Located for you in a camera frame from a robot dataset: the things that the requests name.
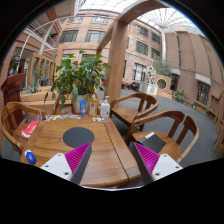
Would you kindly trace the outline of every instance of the plant pot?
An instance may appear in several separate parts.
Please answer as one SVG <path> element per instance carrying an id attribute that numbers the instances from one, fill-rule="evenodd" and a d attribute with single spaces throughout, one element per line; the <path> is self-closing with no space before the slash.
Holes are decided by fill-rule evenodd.
<path id="1" fill-rule="evenodd" d="M 86 95 L 78 95 L 76 101 L 73 97 L 71 97 L 71 101 L 72 101 L 72 107 L 75 111 L 75 113 L 79 113 L 80 114 L 80 100 L 86 100 Z M 86 103 L 86 111 L 88 109 L 88 100 Z"/>

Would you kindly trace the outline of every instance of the column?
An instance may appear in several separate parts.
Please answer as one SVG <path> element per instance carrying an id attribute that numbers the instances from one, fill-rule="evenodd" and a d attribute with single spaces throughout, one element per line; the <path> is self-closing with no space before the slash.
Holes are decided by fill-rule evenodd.
<path id="1" fill-rule="evenodd" d="M 113 28 L 110 53 L 108 58 L 108 65 L 106 71 L 105 93 L 104 96 L 110 96 L 108 102 L 120 98 L 121 82 L 124 70 L 124 61 L 126 54 L 128 24 L 116 21 Z"/>

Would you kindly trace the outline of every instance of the window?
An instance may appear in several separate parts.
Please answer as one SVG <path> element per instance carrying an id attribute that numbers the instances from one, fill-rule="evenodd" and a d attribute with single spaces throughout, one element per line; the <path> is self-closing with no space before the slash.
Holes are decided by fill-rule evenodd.
<path id="1" fill-rule="evenodd" d="M 127 47 L 126 47 L 126 49 L 128 49 L 128 46 L 129 46 L 129 37 L 127 37 Z"/>
<path id="2" fill-rule="evenodd" d="M 206 105 L 208 100 L 208 92 L 209 86 L 202 82 L 199 82 L 197 101 Z"/>
<path id="3" fill-rule="evenodd" d="M 61 39 L 60 39 L 59 43 L 75 42 L 77 34 L 78 34 L 78 30 L 64 31 L 61 35 Z"/>
<path id="4" fill-rule="evenodd" d="M 158 57 L 160 57 L 160 52 L 152 48 L 151 58 L 158 59 Z"/>
<path id="5" fill-rule="evenodd" d="M 81 23 L 84 17 L 69 18 L 68 23 Z"/>
<path id="6" fill-rule="evenodd" d="M 146 66 L 134 63 L 132 80 L 145 81 Z"/>
<path id="7" fill-rule="evenodd" d="M 148 37 L 148 30 L 143 28 L 143 27 L 141 27 L 141 26 L 138 26 L 138 33 L 142 34 L 143 36 Z"/>
<path id="8" fill-rule="evenodd" d="M 156 84 L 157 84 L 159 89 L 165 89 L 166 88 L 166 81 L 164 79 L 159 79 Z"/>
<path id="9" fill-rule="evenodd" d="M 99 15 L 98 17 L 93 17 L 92 22 L 94 22 L 94 23 L 107 23 L 108 22 L 107 17 L 108 16 Z"/>
<path id="10" fill-rule="evenodd" d="M 81 62 L 83 62 L 83 61 L 87 61 L 87 58 L 86 58 L 87 55 L 89 55 L 89 54 L 83 54 L 83 55 L 82 55 Z"/>
<path id="11" fill-rule="evenodd" d="M 170 89 L 173 91 L 177 90 L 177 83 L 178 83 L 178 75 L 172 74 L 171 75 L 171 85 L 170 85 Z"/>
<path id="12" fill-rule="evenodd" d="M 148 45 L 137 41 L 136 51 L 147 56 L 148 55 Z"/>
<path id="13" fill-rule="evenodd" d="M 160 37 L 154 33 L 152 33 L 152 40 L 155 41 L 156 43 L 160 44 Z"/>
<path id="14" fill-rule="evenodd" d="M 96 42 L 99 43 L 105 32 L 89 30 L 86 36 L 86 42 Z"/>
<path id="15" fill-rule="evenodd" d="M 125 61 L 124 61 L 124 71 L 123 71 L 123 78 L 124 78 L 124 76 L 125 76 L 125 70 L 126 70 L 126 62 L 127 62 L 127 60 L 125 60 Z"/>

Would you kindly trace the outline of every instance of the potted plant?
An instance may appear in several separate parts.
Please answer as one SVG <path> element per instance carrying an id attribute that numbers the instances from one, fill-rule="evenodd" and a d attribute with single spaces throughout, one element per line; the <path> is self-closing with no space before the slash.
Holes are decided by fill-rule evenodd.
<path id="1" fill-rule="evenodd" d="M 178 90 L 176 97 L 177 97 L 178 102 L 182 103 L 184 101 L 184 89 L 183 88 Z"/>
<path id="2" fill-rule="evenodd" d="M 192 104 L 192 107 L 195 109 L 197 105 L 198 105 L 198 104 L 197 104 L 196 102 L 194 102 L 194 103 Z"/>
<path id="3" fill-rule="evenodd" d="M 206 115 L 208 116 L 208 114 L 209 114 L 209 109 L 207 108 L 206 110 L 205 110 L 205 113 L 206 113 Z"/>
<path id="4" fill-rule="evenodd" d="M 60 75 L 51 77 L 53 80 L 51 92 L 53 100 L 56 100 L 55 91 L 62 95 L 61 104 L 65 103 L 65 96 L 71 94 L 73 109 L 76 113 L 80 113 L 80 100 L 87 100 L 88 102 L 97 87 L 104 91 L 100 79 L 106 80 L 102 73 L 105 72 L 104 67 L 110 68 L 110 66 L 102 62 L 102 55 L 87 55 L 86 60 L 79 64 L 77 62 L 71 63 L 71 59 L 74 57 L 74 54 L 69 54 L 66 59 L 61 61 L 62 65 L 54 66 L 56 72 L 60 70 Z"/>
<path id="5" fill-rule="evenodd" d="M 48 65 L 40 65 L 40 68 L 35 70 L 32 76 L 32 84 L 28 85 L 28 89 L 23 88 L 23 92 L 21 93 L 36 93 L 38 88 L 41 87 L 41 79 L 46 72 Z"/>

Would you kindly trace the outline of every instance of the wooden table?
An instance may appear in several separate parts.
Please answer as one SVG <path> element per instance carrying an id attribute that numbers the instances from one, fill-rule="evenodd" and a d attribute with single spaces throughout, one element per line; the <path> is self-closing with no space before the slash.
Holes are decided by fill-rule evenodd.
<path id="1" fill-rule="evenodd" d="M 57 118 L 55 121 L 40 121 L 27 141 L 20 162 L 29 164 L 24 155 L 27 149 L 34 153 L 36 157 L 34 165 L 37 167 L 41 167 L 56 153 L 71 151 L 73 148 L 67 146 L 62 137 L 65 131 L 73 127 L 87 128 L 95 136 L 81 186 L 132 187 L 140 181 L 137 162 L 110 117 L 105 118 L 104 122 L 93 122 L 88 115 L 80 120 L 68 117 Z"/>

